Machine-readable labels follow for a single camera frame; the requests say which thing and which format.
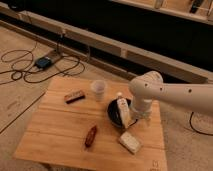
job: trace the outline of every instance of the bottle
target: bottle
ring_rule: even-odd
[[[164,1],[164,0],[156,0],[156,1],[155,1],[155,8],[156,8],[156,9],[161,8],[162,5],[163,5],[163,1]]]
[[[131,116],[127,100],[122,96],[121,92],[117,93],[117,106],[120,113],[122,124],[124,128],[127,129],[131,122]]]

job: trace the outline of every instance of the floor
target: floor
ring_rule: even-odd
[[[0,55],[14,49],[31,49],[35,42],[13,31],[0,26]],[[33,52],[36,57],[45,55],[51,48],[38,44]],[[118,82],[128,82],[119,76],[103,71],[95,66],[84,63],[86,70],[77,77],[88,79],[106,79]],[[11,63],[0,62],[0,71],[9,70]],[[44,75],[34,79],[41,79],[54,73],[48,70]],[[0,75],[0,82],[7,81],[10,74]],[[49,81],[40,84],[27,84],[22,80],[0,87],[0,130],[18,116],[29,104],[42,94]],[[33,105],[11,126],[0,134],[0,171],[45,171],[46,169],[34,162],[13,158],[13,153],[23,136],[27,123],[38,103]],[[188,120],[190,111],[166,103],[160,103],[163,131],[165,137],[166,157],[171,171],[211,171],[213,169],[213,138],[192,132]],[[198,115],[194,119],[198,129],[213,132],[213,117]],[[71,171],[77,169],[54,166],[56,171]]]
[[[143,4],[148,4],[148,5],[154,5],[156,0],[131,0],[133,2],[139,2]],[[177,10],[181,12],[189,12],[191,6],[192,6],[193,0],[164,0],[163,2],[163,7],[172,9],[172,10]],[[202,5],[200,6],[200,9],[197,11],[197,15],[207,15],[207,10],[209,8],[210,3],[212,0],[204,0]]]

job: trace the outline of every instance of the table leg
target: table leg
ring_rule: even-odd
[[[51,167],[51,165],[46,164],[46,163],[41,163],[41,165],[42,165],[45,169],[47,169],[48,171],[53,171],[53,168]]]

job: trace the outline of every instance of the white cup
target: white cup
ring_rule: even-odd
[[[91,83],[91,90],[95,95],[96,101],[103,100],[106,88],[107,83],[104,80],[95,80]]]

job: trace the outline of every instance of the sausage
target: sausage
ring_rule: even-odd
[[[97,133],[97,126],[95,125],[94,127],[92,127],[90,129],[90,131],[88,132],[87,134],[87,137],[86,137],[86,141],[85,141],[85,146],[86,147],[91,147],[94,139],[95,139],[95,135]]]

